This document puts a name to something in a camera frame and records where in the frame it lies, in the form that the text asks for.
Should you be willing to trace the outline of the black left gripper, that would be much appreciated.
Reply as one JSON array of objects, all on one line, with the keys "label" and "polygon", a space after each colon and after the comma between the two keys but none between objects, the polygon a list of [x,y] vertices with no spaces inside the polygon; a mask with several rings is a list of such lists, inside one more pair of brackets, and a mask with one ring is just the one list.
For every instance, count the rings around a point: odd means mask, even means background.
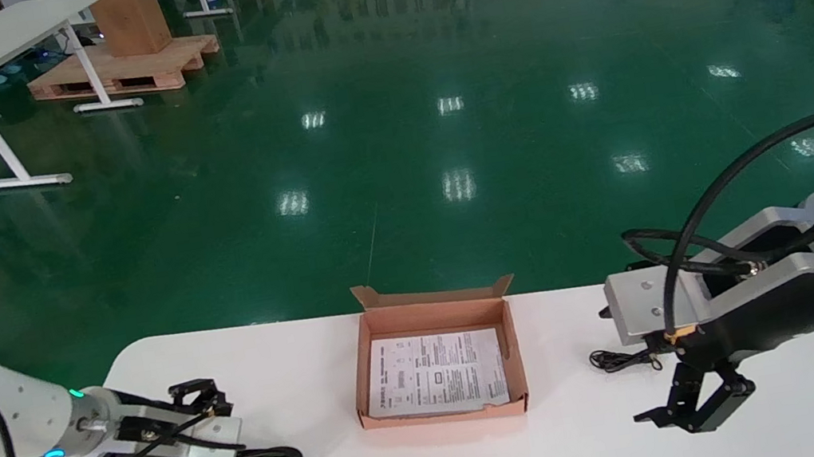
[{"label": "black left gripper", "polygon": [[[114,390],[93,393],[93,405],[81,417],[81,428],[93,445],[86,457],[133,457],[193,415],[232,416],[231,403],[212,379],[170,386],[168,394],[171,404]],[[143,457],[200,457],[203,449],[185,441],[188,435],[187,430],[180,432]]]}]

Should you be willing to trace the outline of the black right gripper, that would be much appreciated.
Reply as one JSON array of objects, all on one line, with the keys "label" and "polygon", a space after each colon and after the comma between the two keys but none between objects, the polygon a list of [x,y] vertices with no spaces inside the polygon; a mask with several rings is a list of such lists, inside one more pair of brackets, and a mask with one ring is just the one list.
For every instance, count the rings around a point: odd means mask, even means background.
[{"label": "black right gripper", "polygon": [[[696,329],[675,344],[678,364],[668,403],[632,420],[703,434],[717,430],[756,391],[756,384],[738,372],[743,360],[814,333],[814,257],[774,263],[719,297],[711,295],[701,274],[686,281],[687,323]],[[709,374],[721,383],[701,404]]]}]

